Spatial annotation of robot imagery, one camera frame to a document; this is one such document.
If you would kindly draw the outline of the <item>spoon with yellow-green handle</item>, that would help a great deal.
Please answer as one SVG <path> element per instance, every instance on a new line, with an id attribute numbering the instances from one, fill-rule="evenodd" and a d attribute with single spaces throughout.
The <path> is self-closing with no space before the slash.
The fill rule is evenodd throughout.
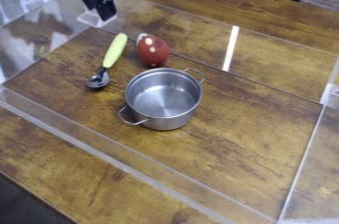
<path id="1" fill-rule="evenodd" d="M 127 35 L 123 33 L 119 33 L 115 36 L 113 43 L 109 47 L 109 50 L 106 52 L 103 63 L 102 63 L 102 70 L 86 83 L 86 86 L 89 88 L 97 89 L 97 88 L 106 87 L 109 85 L 109 70 L 117 63 L 125 51 L 126 46 L 127 46 Z"/>

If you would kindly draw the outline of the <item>clear acrylic enclosure wall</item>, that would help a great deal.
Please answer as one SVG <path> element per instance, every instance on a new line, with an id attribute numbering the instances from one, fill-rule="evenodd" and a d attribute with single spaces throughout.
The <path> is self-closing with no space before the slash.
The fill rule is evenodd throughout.
<path id="1" fill-rule="evenodd" d="M 286 0 L 55 0 L 0 27 L 0 173 L 81 224 L 339 224 L 339 13 Z M 129 124 L 127 49 L 150 33 L 203 81 L 191 123 Z"/>

